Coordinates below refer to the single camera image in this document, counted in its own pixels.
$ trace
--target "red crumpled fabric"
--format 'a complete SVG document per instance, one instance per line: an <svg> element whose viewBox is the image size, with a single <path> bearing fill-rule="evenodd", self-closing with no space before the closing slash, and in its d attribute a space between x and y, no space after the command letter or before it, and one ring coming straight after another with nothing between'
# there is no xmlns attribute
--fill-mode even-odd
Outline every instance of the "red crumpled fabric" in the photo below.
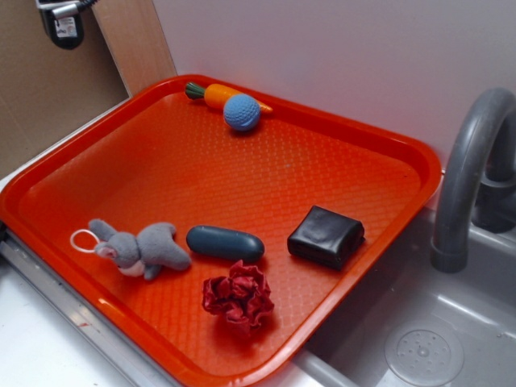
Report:
<svg viewBox="0 0 516 387"><path fill-rule="evenodd" d="M224 315L228 324L249 336L273 312L270 293L265 275L239 260L229 269L229 277L204 281L202 306L211 314Z"/></svg>

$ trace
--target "gray faucet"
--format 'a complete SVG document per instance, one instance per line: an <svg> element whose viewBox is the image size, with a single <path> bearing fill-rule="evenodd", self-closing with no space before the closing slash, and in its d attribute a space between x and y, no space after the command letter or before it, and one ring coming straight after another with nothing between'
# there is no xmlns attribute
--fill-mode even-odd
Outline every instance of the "gray faucet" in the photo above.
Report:
<svg viewBox="0 0 516 387"><path fill-rule="evenodd" d="M492 232L516 225L516 97L485 91L457 136L444 175L431 241L431 263L456 273L468 260L469 223Z"/></svg>

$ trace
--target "tray rim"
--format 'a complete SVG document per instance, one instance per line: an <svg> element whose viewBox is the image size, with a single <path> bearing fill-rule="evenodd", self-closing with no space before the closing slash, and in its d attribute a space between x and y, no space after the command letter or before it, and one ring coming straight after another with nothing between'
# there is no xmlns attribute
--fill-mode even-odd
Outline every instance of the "tray rim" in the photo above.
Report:
<svg viewBox="0 0 516 387"><path fill-rule="evenodd" d="M229 85L242 90L244 93L251 94L261 101L268 103L272 108L281 106L281 109L275 109L275 118L282 119L287 113L283 111L288 110L288 114L295 113L296 117L303 120L313 119L316 121L324 121L333 123L337 127L345 125L350 128L350 136L352 132L360 133L364 138L360 137L361 141L350 141L351 144L363 146L374 152L379 152L379 146L374 141L367 141L367 138L387 139L391 142L387 152L379 152L386 156L391 156L397 160L401 160L413 167L418 173L421 181L421 187L418 193L407 203L406 207L397 215L397 217L384 229L378 236L375 242L370 245L365 254L362 255L360 261L351 267L351 269L337 282L335 288L324 298L324 300L315 308L307 317L307 319L297 328L297 330L284 342L283 346L270 359L265 361L260 367L246 372L245 374L233 375L229 377L219 377L203 372L197 369L193 372L189 368L188 372L184 371L181 376L170 372L168 367L164 367L167 372L170 372L173 377L186 383L198 383L200 385L249 385L255 383L266 376L276 372L287 360L289 360L295 352L302 346L303 343L310 337L317 327L323 322L324 318L337 307L346 295L352 290L354 284L371 268L371 266L379 259L383 251L394 241L395 237L402 232L405 226L412 220L412 218L424 207L427 200L436 191L441 180L441 166L439 160L434 152L426 144L419 140L412 139L405 135L400 135L391 131L386 131L378 127L373 127L365 123L359 123L355 120L346 119L335 114L323 112L309 108L295 102L289 102L260 92L256 92L238 85L232 85L224 81L216 80L202 75L182 75L178 77L169 78L155 85L149 86L133 98L121 104L118 108L111 111L109 114L101 117L91 126L87 127L68 141L58 146L56 149L50 151L46 156L37 160L33 165L24 169L21 173L16 175L9 181L5 189L0 192L0 217L2 221L18 235L23 241L33 250L35 250L44 260L44 256L56 256L56 252L51 247L45 246L41 243L41 233L33 229L30 225L15 217L15 213L11 213L12 209L18 208L16 202L22 192L27 192L32 184L31 175L36 174L39 179L45 178L57 166L65 164L77 154L87 149L92 144L95 144L105 135L111 133L116 127L127 121L132 115L138 114L146 107L154 102L159 101L163 97L182 91L184 85L188 81L196 81L201 85L208 85L210 83L221 83ZM324 135L332 136L331 127L321 131ZM57 273L62 274L74 273L70 268L57 265L53 267ZM77 287L83 291L88 290L98 293L99 290L90 284L87 279L79 278ZM100 313L107 318L113 319L114 316L106 312L105 306L94 305ZM176 369L185 369L185 359L174 359L173 363Z"/></svg>

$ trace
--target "white string loop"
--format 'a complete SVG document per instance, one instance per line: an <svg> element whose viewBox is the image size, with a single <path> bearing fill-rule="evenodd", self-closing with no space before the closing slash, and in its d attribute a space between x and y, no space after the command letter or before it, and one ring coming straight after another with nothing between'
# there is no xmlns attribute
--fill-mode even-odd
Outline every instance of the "white string loop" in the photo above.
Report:
<svg viewBox="0 0 516 387"><path fill-rule="evenodd" d="M95 241L97 242L97 244L100 243L100 239L93 233L91 232L90 230L86 230L86 229L81 229L81 230L77 230L75 231L72 236L70 236L70 244L72 245L73 248L75 248L77 251L79 252L85 252L86 254L93 254L95 253L95 249L91 249L91 250L88 250L88 249L85 249L85 248L80 248L79 246L77 246L75 244L75 237L79 234L81 234L82 232L85 232L86 234L89 234L91 236L94 237Z"/></svg>

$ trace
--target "bunny ear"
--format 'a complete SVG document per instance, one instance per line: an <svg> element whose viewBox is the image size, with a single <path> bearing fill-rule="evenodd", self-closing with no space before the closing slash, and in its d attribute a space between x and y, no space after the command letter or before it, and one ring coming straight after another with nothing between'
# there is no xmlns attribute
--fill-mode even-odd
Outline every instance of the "bunny ear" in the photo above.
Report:
<svg viewBox="0 0 516 387"><path fill-rule="evenodd" d="M95 252L102 258L109 258L111 260L119 256L118 252L107 243L99 243L95 248Z"/></svg>
<svg viewBox="0 0 516 387"><path fill-rule="evenodd" d="M89 222L89 229L100 239L110 240L117 231L101 219L93 219Z"/></svg>

